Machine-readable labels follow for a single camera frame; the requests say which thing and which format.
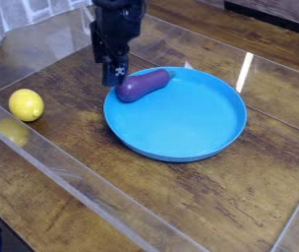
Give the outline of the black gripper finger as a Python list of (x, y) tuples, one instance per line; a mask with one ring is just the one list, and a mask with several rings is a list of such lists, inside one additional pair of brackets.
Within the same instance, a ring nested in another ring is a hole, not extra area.
[(102, 85), (106, 87), (118, 86), (128, 73), (128, 56), (105, 56), (102, 63)]
[(104, 62), (104, 56), (105, 56), (105, 45), (104, 45), (101, 37), (98, 35), (97, 24), (94, 22), (90, 22), (89, 29), (90, 29), (90, 38), (91, 38), (94, 61), (97, 63), (102, 63)]

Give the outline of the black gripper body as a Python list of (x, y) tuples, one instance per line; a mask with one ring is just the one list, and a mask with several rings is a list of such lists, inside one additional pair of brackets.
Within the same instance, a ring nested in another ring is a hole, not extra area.
[(105, 45), (105, 56), (125, 55), (129, 50), (129, 41), (140, 35), (145, 0), (91, 1), (95, 5), (94, 23)]

